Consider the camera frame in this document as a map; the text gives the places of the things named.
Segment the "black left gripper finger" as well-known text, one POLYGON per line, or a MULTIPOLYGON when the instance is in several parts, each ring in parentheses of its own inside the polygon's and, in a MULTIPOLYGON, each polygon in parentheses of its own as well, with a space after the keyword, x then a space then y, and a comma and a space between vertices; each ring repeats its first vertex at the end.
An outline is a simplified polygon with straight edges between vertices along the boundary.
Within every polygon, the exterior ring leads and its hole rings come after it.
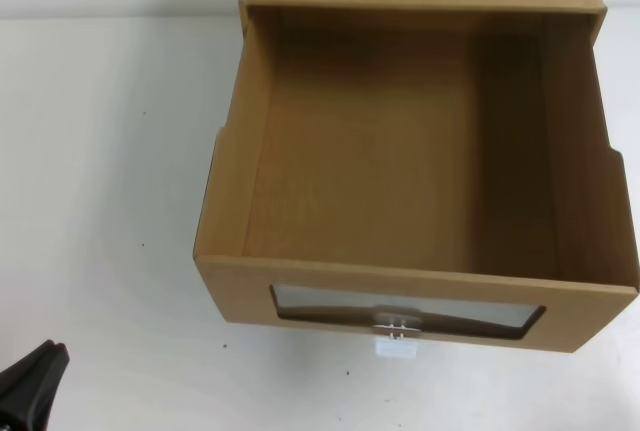
POLYGON ((47 340, 1 372, 1 429, 46 431, 69 353, 47 340))

